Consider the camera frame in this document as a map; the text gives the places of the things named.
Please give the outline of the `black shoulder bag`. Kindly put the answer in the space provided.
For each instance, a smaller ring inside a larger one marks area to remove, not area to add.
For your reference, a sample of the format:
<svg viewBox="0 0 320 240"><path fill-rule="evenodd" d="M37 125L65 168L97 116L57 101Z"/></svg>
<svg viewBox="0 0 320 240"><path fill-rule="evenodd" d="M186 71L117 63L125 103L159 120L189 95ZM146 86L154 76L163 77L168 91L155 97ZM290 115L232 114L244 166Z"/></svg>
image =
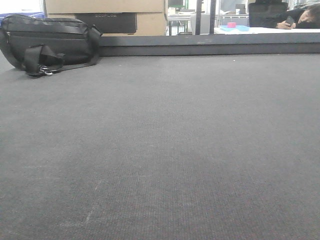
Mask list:
<svg viewBox="0 0 320 240"><path fill-rule="evenodd" d="M75 18L35 18L10 14L0 24L0 50L31 77L96 65L102 33Z"/></svg>

